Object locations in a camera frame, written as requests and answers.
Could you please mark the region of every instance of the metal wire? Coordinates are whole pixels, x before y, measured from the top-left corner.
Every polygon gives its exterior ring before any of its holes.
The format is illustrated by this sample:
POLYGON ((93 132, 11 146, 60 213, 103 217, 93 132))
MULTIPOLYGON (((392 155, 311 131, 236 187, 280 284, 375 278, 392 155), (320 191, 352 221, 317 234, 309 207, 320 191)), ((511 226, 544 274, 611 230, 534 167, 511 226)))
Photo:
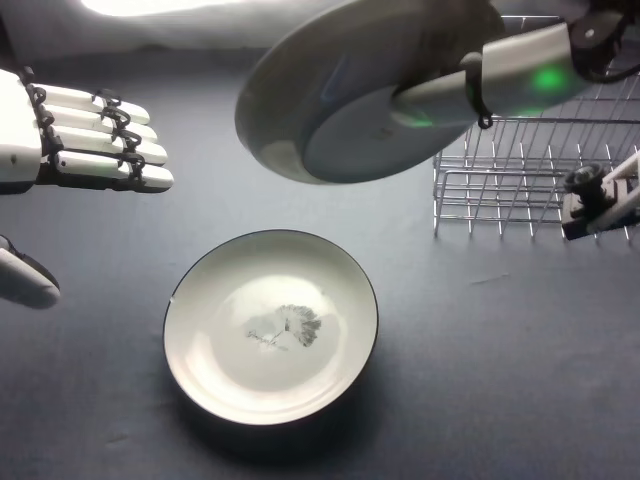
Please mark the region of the metal wire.
MULTIPOLYGON (((546 26, 556 17, 504 17, 520 28, 546 26)), ((640 141, 640 76, 598 85, 537 116, 494 117, 492 129, 474 125, 434 158, 434 232, 443 221, 512 225, 531 238, 561 224, 562 178, 583 162, 613 170, 637 152, 640 141)), ((624 229, 628 241, 640 228, 624 229)))

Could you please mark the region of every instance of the robotic hand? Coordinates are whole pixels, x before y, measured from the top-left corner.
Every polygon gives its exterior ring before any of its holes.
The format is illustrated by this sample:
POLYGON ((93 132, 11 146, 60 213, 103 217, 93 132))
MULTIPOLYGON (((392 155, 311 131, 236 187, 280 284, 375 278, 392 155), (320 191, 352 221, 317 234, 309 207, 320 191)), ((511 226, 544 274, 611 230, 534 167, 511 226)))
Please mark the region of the robotic hand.
MULTIPOLYGON (((10 115, 0 128, 0 195, 34 185, 159 193, 173 176, 167 152, 142 107, 115 93, 95 94, 33 82, 0 70, 0 103, 10 115)), ((49 308, 60 298, 51 273, 0 235, 0 298, 49 308)))

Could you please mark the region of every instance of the plate rim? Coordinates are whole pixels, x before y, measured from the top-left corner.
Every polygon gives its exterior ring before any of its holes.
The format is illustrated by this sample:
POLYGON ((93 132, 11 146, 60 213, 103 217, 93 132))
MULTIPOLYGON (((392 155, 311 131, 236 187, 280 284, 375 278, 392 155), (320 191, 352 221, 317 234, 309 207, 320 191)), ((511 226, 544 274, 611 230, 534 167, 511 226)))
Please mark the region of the plate rim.
POLYGON ((353 387, 354 383, 360 377, 362 377, 363 372, 367 369, 367 367, 368 367, 368 365, 369 365, 369 363, 371 361, 371 356, 373 355, 373 351, 375 350, 375 347, 376 347, 376 345, 378 343, 379 333, 380 333, 380 307, 379 307, 379 304, 378 304, 378 297, 376 295, 375 288, 373 287, 373 283, 371 282, 371 279, 369 278, 369 275, 367 274, 366 270, 364 268, 362 268, 362 265, 360 265, 360 263, 349 252, 347 252, 344 248, 342 248, 340 245, 332 242, 331 240, 327 240, 326 238, 324 238, 324 237, 322 237, 320 235, 316 235, 314 233, 304 232, 302 230, 296 230, 296 229, 275 228, 275 229, 257 230, 255 232, 249 232, 249 233, 245 233, 243 235, 239 235, 237 237, 234 237, 234 238, 232 238, 230 240, 227 240, 227 241, 217 245, 216 247, 212 248, 211 250, 209 250, 207 253, 202 255, 193 265, 191 265, 191 267, 182 276, 182 278, 180 279, 180 281, 178 282, 178 284, 174 288, 173 292, 171 293, 171 296, 169 297, 169 302, 167 303, 167 307, 166 307, 165 313, 164 313, 164 321, 162 323, 162 350, 163 350, 163 353, 164 353, 165 363, 166 363, 166 365, 167 365, 167 367, 169 369, 169 373, 171 374, 171 377, 173 378, 173 381, 178 386, 180 391, 186 396, 186 398, 193 405, 198 407, 200 410, 202 410, 203 412, 207 413, 210 416, 215 417, 216 419, 223 420, 223 421, 230 422, 230 423, 237 424, 237 425, 255 426, 255 427, 272 427, 272 426, 293 424, 295 422, 299 422, 299 421, 302 421, 304 419, 311 418, 311 417, 313 417, 315 415, 318 415, 320 412, 323 412, 324 410, 329 408, 331 405, 334 405, 340 398, 342 398, 351 389, 351 387, 353 387), (180 288, 180 285, 182 285, 182 282, 184 282, 185 278, 187 278, 187 276, 191 273, 191 271, 202 260, 204 260, 206 257, 211 255, 216 250, 226 246, 227 244, 230 244, 232 242, 240 240, 242 238, 245 238, 245 237, 248 237, 248 236, 251 236, 251 235, 263 235, 263 234, 270 234, 270 233, 286 233, 286 234, 296 234, 296 235, 303 235, 303 236, 307 236, 307 237, 314 237, 316 239, 322 240, 322 241, 324 241, 324 242, 326 242, 326 243, 338 248, 345 255, 347 255, 347 257, 350 258, 356 264, 358 269, 360 269, 360 271, 363 273, 365 279, 367 280, 367 283, 369 284, 369 288, 371 290, 371 294, 373 295, 374 307, 375 307, 375 310, 376 310, 375 331, 374 331, 374 335, 373 335, 373 342, 371 343, 371 348, 369 350, 369 353, 367 354, 366 360, 364 361, 362 367, 360 368, 360 372, 357 375, 355 375, 353 377, 353 379, 346 385, 346 387, 342 391, 340 391, 340 393, 338 393, 335 397, 333 397, 328 403, 326 403, 325 405, 321 406, 320 408, 318 408, 316 410, 313 410, 311 413, 307 413, 307 414, 304 414, 304 415, 294 415, 294 416, 292 416, 291 419, 286 420, 286 421, 281 421, 281 422, 261 422, 261 423, 245 422, 245 421, 239 421, 237 419, 227 418, 227 417, 224 417, 222 415, 219 415, 219 414, 216 414, 216 413, 212 412, 210 409, 208 409, 204 405, 201 405, 200 403, 198 403, 189 394, 189 392, 187 392, 187 390, 183 387, 183 385, 180 383, 180 381, 178 380, 178 376, 174 373, 173 369, 171 368, 171 363, 169 362, 169 357, 167 355, 167 342, 166 342, 166 338, 167 338, 167 318, 169 316, 169 310, 170 310, 171 305, 173 303, 173 298, 174 298, 176 292, 178 291, 178 289, 180 288))

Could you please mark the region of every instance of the wire basket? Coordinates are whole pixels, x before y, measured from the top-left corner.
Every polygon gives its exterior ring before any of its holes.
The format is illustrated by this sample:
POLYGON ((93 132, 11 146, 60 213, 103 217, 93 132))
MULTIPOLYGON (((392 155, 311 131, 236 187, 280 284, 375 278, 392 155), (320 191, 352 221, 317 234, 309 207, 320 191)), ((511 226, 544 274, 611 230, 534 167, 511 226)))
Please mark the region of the wire basket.
MULTIPOLYGON (((510 16, 505 22, 525 30, 557 20, 510 16)), ((639 80, 595 86, 544 112, 494 117, 489 130, 474 125, 434 158, 435 235, 444 221, 457 220, 468 223, 470 234, 491 223, 501 237, 517 225, 531 238, 549 228, 564 238, 563 177, 583 163, 612 170, 638 151, 639 80)), ((624 235, 631 241, 638 230, 624 235)))

